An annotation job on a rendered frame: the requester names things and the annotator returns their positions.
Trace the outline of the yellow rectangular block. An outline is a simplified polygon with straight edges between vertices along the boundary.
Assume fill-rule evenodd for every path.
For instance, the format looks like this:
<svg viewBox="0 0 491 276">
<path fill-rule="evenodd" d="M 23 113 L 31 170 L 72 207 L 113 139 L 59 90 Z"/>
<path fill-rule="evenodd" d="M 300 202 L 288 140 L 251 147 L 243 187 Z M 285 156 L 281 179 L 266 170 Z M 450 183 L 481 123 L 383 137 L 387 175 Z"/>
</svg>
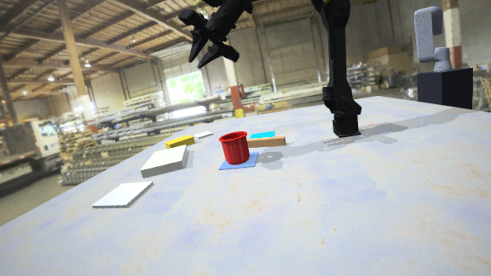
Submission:
<svg viewBox="0 0 491 276">
<path fill-rule="evenodd" d="M 185 136 L 182 138 L 176 138 L 174 140 L 170 140 L 165 142 L 166 149 L 171 149 L 177 146 L 181 145 L 190 145 L 190 144 L 195 144 L 193 136 Z"/>
</svg>

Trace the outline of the white flat square pad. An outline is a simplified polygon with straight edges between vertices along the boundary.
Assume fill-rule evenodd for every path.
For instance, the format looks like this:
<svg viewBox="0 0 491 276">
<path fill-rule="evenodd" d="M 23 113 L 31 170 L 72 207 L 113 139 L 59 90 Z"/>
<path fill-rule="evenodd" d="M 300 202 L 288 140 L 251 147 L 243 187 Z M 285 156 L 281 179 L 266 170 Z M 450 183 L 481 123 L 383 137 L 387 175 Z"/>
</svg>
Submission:
<svg viewBox="0 0 491 276">
<path fill-rule="evenodd" d="M 123 183 L 93 204 L 93 208 L 128 208 L 154 183 Z"/>
</svg>

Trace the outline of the red cup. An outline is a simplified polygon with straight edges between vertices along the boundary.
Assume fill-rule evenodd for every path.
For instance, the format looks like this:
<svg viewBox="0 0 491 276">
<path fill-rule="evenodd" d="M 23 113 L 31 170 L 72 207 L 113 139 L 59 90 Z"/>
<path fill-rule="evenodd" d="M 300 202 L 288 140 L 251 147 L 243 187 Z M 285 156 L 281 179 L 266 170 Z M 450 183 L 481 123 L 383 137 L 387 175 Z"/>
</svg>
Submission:
<svg viewBox="0 0 491 276">
<path fill-rule="evenodd" d="M 237 131 L 219 138 L 228 164 L 244 164 L 250 158 L 247 144 L 247 132 Z"/>
</svg>

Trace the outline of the white square tile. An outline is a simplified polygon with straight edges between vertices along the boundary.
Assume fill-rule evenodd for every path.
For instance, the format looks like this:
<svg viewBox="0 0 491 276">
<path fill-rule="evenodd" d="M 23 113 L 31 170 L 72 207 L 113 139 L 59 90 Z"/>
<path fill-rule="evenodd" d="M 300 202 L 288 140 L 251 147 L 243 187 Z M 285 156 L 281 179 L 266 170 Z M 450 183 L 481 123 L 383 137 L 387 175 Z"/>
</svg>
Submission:
<svg viewBox="0 0 491 276">
<path fill-rule="evenodd" d="M 195 135 L 193 137 L 196 139 L 202 139 L 202 138 L 205 138 L 205 137 L 211 136 L 211 135 L 213 135 L 211 132 L 206 131 L 206 132 L 203 132 L 201 134 Z"/>
</svg>

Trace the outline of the light wooden beam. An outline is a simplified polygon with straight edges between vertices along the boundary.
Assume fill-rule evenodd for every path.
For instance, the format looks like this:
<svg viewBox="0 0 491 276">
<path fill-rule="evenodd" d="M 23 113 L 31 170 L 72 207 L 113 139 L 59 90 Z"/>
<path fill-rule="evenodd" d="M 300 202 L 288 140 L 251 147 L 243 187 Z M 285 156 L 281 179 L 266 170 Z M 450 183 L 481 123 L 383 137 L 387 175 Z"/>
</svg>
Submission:
<svg viewBox="0 0 491 276">
<path fill-rule="evenodd" d="M 247 139 L 248 148 L 285 146 L 285 136 Z"/>
</svg>

